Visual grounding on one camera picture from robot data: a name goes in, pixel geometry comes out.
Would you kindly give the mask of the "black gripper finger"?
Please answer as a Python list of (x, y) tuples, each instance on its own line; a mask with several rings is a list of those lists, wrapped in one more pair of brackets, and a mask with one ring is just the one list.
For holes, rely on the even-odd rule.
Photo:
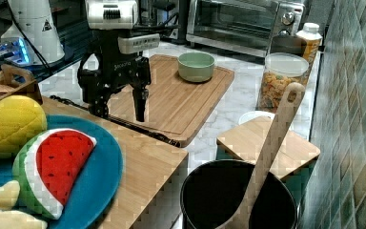
[(149, 91), (146, 88), (134, 88), (132, 90), (132, 96), (135, 108), (135, 118), (139, 122), (144, 122)]
[(102, 118), (109, 116), (108, 100), (110, 90), (100, 87), (89, 87), (85, 91), (86, 102), (89, 104), (89, 112)]

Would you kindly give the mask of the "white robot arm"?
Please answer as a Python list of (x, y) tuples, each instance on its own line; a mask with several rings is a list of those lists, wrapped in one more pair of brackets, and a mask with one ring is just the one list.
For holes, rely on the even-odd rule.
[(136, 1), (86, 0), (86, 11), (94, 34), (77, 71), (83, 101), (91, 114), (106, 118), (111, 95), (130, 85), (135, 118), (144, 121), (151, 71), (149, 59), (133, 48)]

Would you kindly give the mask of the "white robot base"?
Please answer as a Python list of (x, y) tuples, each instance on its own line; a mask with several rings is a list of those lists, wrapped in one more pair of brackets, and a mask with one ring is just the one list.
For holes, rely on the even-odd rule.
[(1, 41), (14, 43), (16, 55), (9, 62), (21, 67), (52, 65), (65, 56), (49, 0), (8, 0), (8, 4), (12, 25)]

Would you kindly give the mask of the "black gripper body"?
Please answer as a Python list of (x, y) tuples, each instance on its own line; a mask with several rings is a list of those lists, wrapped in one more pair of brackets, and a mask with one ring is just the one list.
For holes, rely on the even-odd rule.
[(137, 52), (122, 53), (118, 39), (126, 31), (94, 31), (77, 72), (83, 94), (117, 94), (131, 85), (139, 94), (151, 84), (149, 58)]

